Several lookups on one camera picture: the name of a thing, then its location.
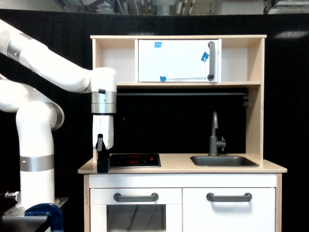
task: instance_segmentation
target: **cabinet door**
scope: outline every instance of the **cabinet door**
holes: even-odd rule
[[[244,196],[249,202],[212,202],[214,196]],[[274,232],[275,188],[185,188],[184,232]]]
[[[182,189],[91,189],[90,215],[91,232],[181,232]]]

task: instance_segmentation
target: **faucet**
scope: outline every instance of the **faucet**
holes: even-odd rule
[[[222,151],[224,151],[226,146],[225,139],[223,139],[223,137],[218,141],[218,137],[216,136],[216,129],[218,129],[218,115],[217,112],[213,112],[208,156],[219,156],[218,148],[222,148]]]

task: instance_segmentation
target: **induction cooktop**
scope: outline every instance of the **induction cooktop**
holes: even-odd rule
[[[112,154],[111,168],[159,168],[161,167],[159,154]]]

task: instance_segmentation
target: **drawer handle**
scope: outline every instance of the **drawer handle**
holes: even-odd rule
[[[114,194],[114,200],[117,202],[155,202],[159,199],[157,193],[151,194],[151,196],[121,196],[120,193]]]
[[[211,202],[249,202],[252,199],[252,195],[247,192],[243,196],[215,196],[210,192],[206,195],[206,198]]]
[[[214,79],[214,74],[215,74],[215,54],[216,54],[216,50],[215,50],[215,44],[213,41],[210,41],[208,43],[208,47],[210,50],[210,54],[209,54],[209,75],[207,76],[207,79],[209,81],[212,81]]]

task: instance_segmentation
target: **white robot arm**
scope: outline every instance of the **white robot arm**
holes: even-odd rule
[[[0,52],[67,91],[92,92],[93,148],[98,149],[98,172],[108,172],[116,113],[116,72],[110,68],[83,69],[47,46],[0,20]]]
[[[29,208],[54,203],[54,143],[51,131],[64,121],[62,109],[31,86],[0,74],[0,110],[16,113],[20,147],[20,202]]]

